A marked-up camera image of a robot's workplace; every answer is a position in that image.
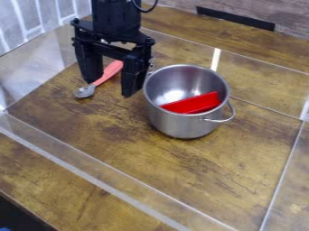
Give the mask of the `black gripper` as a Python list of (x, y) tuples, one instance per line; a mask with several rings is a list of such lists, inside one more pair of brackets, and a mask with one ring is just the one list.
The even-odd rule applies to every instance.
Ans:
[(122, 96), (131, 97), (140, 89), (150, 68), (155, 40), (140, 32), (142, 0), (91, 0), (91, 21), (75, 18), (72, 46), (83, 80), (91, 84), (103, 75), (103, 56), (123, 60)]

